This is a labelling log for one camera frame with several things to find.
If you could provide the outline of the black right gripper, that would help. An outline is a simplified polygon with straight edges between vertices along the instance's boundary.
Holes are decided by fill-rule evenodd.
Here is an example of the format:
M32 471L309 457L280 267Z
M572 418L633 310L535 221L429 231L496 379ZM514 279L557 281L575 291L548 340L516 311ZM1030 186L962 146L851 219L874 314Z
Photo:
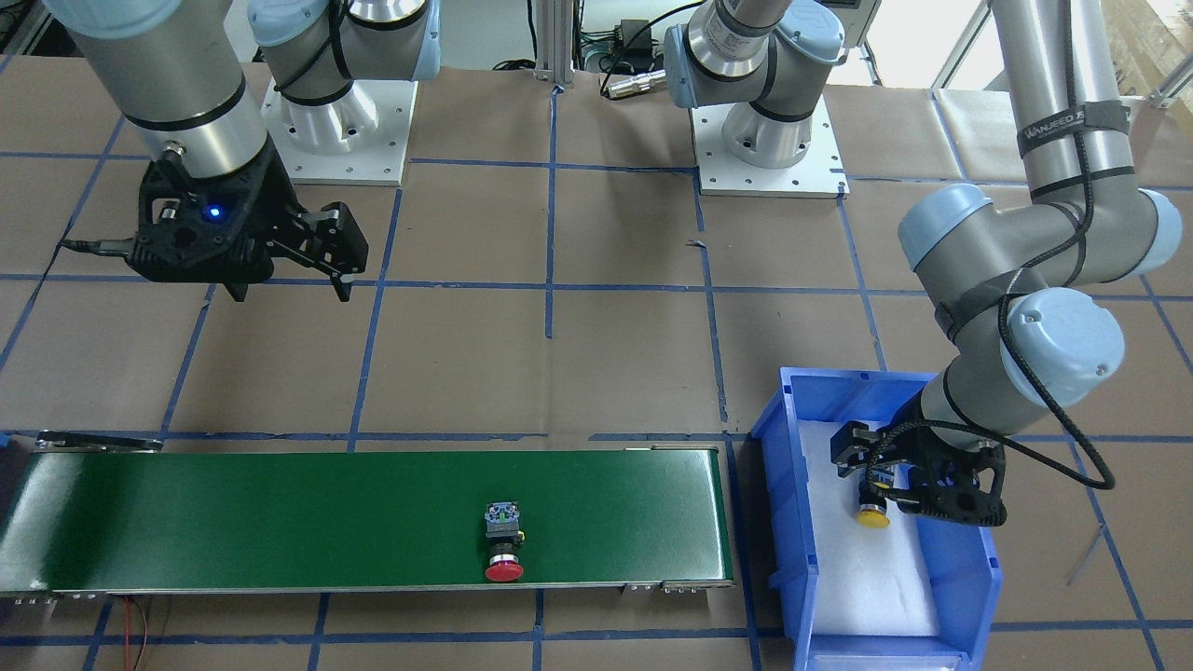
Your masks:
M183 152L165 149L146 170L132 271L163 283L221 283L243 303L251 283L272 276L271 258L279 253L327 276L336 297L350 301L369 258L350 204L305 213L274 149L212 178L191 176L183 160Z

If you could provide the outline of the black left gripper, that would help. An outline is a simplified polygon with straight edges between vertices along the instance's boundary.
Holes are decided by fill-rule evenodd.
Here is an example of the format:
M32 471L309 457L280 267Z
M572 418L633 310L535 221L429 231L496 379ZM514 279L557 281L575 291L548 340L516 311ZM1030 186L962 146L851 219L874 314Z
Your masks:
M839 478L876 463L907 463L905 488L877 487L905 515L971 524L1001 527L1007 521L1002 501L1006 455L1001 443L966 451L948 445L925 421L908 421L873 430L861 421L846 421L830 438L830 461Z

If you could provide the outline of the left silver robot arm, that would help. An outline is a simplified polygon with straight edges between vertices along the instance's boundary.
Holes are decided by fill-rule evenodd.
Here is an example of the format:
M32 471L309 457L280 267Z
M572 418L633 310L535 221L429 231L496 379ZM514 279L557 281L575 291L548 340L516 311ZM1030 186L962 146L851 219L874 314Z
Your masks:
M1124 357L1115 318L1082 293L1160 267L1182 235L1172 201L1139 187L1129 107L1096 1L993 1L1031 187L1000 210L971 184L907 213L898 240L957 357L888 426L832 437L861 515L932 515L1000 527L1005 453L1109 490L1109 468L1065 410ZM704 1L665 39L678 107L729 107L721 141L758 170L805 156L812 113L843 55L843 26L815 1Z

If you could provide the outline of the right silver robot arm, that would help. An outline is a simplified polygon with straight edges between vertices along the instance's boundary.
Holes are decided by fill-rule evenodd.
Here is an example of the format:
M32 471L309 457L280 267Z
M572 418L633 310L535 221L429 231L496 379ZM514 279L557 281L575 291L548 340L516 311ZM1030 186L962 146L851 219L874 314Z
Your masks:
M323 273L341 301L367 265L350 205L304 208L295 180L396 185L418 82L440 69L435 1L252 1L273 76L256 103L204 1L50 1L152 162L137 229L64 240L157 283L214 283L236 301L278 256Z

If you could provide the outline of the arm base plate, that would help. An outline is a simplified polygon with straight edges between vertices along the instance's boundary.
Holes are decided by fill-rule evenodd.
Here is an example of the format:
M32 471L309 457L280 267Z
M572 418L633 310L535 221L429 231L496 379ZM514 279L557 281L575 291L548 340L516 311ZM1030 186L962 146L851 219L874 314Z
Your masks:
M791 123L762 117L750 103L690 112L703 193L835 199L849 192L824 98Z
M291 180L400 186L418 82L356 80L339 101L303 106L272 90L262 119Z

